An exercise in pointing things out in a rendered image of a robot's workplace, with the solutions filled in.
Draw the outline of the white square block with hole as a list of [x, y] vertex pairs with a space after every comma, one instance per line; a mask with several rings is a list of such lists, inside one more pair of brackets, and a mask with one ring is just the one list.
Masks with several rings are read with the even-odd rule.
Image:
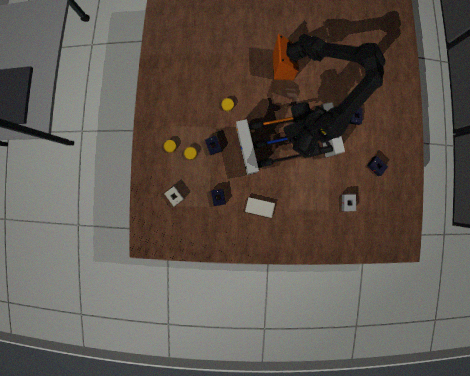
[[[182, 194], [179, 192], [179, 190], [176, 188], [176, 186], [172, 187], [170, 190], [168, 190], [164, 194], [174, 207], [177, 206], [179, 203], [181, 203], [184, 200]], [[174, 195], [174, 194], [177, 195], [176, 199], [174, 199], [172, 197], [172, 195]]]

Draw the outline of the yellow round disc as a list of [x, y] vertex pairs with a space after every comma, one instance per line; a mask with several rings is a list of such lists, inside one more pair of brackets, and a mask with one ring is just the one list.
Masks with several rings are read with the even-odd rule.
[[173, 153], [176, 150], [177, 145], [174, 141], [168, 140], [168, 141], [165, 142], [164, 148], [165, 148], [165, 151], [167, 151], [169, 153]]
[[191, 147], [191, 148], [188, 148], [185, 150], [185, 156], [188, 158], [188, 159], [194, 159], [197, 155], [197, 152], [196, 150]]
[[234, 108], [234, 102], [230, 98], [225, 98], [222, 101], [221, 105], [222, 105], [222, 109], [226, 112], [229, 112]]

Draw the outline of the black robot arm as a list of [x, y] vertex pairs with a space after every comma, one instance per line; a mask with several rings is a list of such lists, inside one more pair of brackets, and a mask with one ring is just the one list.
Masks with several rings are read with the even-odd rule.
[[[310, 37], [304, 33], [299, 36], [298, 42], [287, 43], [286, 55], [295, 63], [307, 55], [313, 61], [320, 62], [324, 57], [337, 58], [357, 62], [365, 68], [366, 76], [339, 106], [328, 111], [316, 106], [314, 112], [305, 118], [304, 130], [301, 130], [301, 119], [284, 126], [286, 138], [294, 145], [292, 149], [301, 155], [309, 156], [313, 155], [317, 141], [326, 143], [344, 134], [351, 117], [377, 88], [383, 85], [383, 66], [386, 60], [376, 43], [353, 47], [326, 43], [319, 37]], [[320, 129], [323, 129], [326, 135]]]

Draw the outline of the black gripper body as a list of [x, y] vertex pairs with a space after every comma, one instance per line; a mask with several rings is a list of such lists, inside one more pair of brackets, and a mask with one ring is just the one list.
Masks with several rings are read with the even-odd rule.
[[[310, 114], [311, 113], [309, 104], [308, 103], [303, 103], [303, 102], [297, 103], [297, 104], [292, 105], [292, 107], [290, 109], [291, 109], [292, 115], [295, 116], [296, 120], [302, 119], [302, 120], [300, 120], [301, 130], [304, 130], [303, 122], [306, 118], [305, 114], [307, 114], [307, 113]], [[317, 156], [317, 155], [320, 155], [320, 154], [321, 154], [320, 146], [319, 146], [319, 143], [317, 143], [313, 155], [309, 155], [309, 156], [304, 156], [303, 155], [303, 157], [304, 158], [309, 158], [309, 157]]]

